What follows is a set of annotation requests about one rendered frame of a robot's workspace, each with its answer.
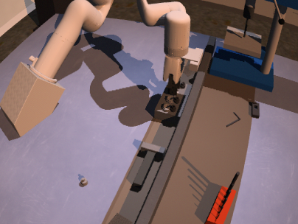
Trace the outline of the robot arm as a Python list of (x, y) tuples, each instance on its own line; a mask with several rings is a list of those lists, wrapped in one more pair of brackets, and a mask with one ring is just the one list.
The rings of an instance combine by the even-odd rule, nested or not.
[[(103, 24), (114, 0), (74, 0), (66, 11), (39, 57), (31, 56), (30, 70), (45, 80), (56, 83), (56, 74), (77, 41), (81, 27), (95, 32)], [(182, 3), (148, 4), (136, 0), (142, 22), (148, 27), (164, 25), (164, 52), (172, 57), (190, 60), (189, 70), (198, 71), (203, 49), (189, 48), (190, 17)], [(91, 2), (91, 3), (89, 3)]]

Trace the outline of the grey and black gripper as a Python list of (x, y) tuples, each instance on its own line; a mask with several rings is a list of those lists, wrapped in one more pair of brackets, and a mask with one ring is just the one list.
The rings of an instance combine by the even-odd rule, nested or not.
[(175, 96), (177, 95), (177, 91), (178, 89), (180, 89), (180, 78), (183, 72), (182, 69), (184, 68), (184, 63), (185, 59), (182, 59), (180, 57), (172, 57), (168, 54), (165, 55), (163, 81), (166, 82), (168, 79), (168, 94), (172, 94)]

